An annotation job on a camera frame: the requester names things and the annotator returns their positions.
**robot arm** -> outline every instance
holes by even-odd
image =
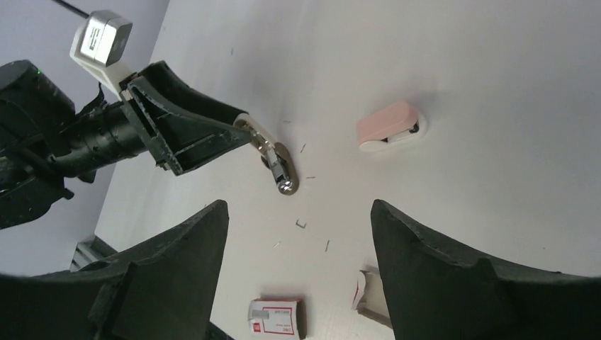
[[[149,151],[157,166],[185,174],[251,142],[282,194],[298,189],[290,154],[250,116],[187,86],[165,62],[131,72],[120,61],[132,23],[93,12],[71,57],[120,101],[102,93],[74,105],[34,64],[0,67],[0,229],[35,220],[73,192],[65,177],[94,181],[97,169]]]

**white table surface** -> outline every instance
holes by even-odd
[[[237,340],[261,295],[304,296],[311,339],[393,339],[350,310],[377,266],[376,198],[504,259],[599,274],[599,17],[598,1],[171,0],[153,60],[250,112],[303,181],[279,194],[251,146],[180,177],[147,153],[117,165],[96,234],[123,250],[226,200],[211,320]],[[357,120],[401,100],[425,138],[361,153]]]

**white plastic part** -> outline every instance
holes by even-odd
[[[75,37],[73,38],[73,43],[71,44],[71,52],[69,55],[71,56],[71,59],[79,64],[79,66],[83,67],[94,78],[98,79],[98,81],[100,81],[101,84],[103,84],[109,91],[113,92],[118,98],[120,98],[119,93],[121,92],[121,89],[119,87],[119,83],[130,76],[133,72],[121,61],[105,67],[102,64],[95,62],[92,58],[82,54],[82,41],[84,39],[84,33],[86,32],[87,26],[88,21],[77,29]]]
[[[367,142],[361,143],[359,145],[359,149],[363,152],[378,152],[390,149],[391,147],[398,147],[401,145],[406,145],[407,143],[414,142],[415,140],[425,135],[426,131],[428,130],[428,122],[423,115],[420,114],[417,121],[420,124],[420,130],[416,133],[411,133],[409,132],[409,130],[406,130],[396,135],[388,137],[387,141],[369,140]]]

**red and white box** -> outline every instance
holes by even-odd
[[[303,299],[256,299],[248,308],[250,331],[263,339],[306,337]]]

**small cardboard box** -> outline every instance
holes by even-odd
[[[301,340],[306,337],[302,299],[256,299],[248,308],[252,335],[263,339]]]
[[[368,319],[393,328],[382,279],[377,268],[370,267],[365,271],[359,271],[352,309]]]

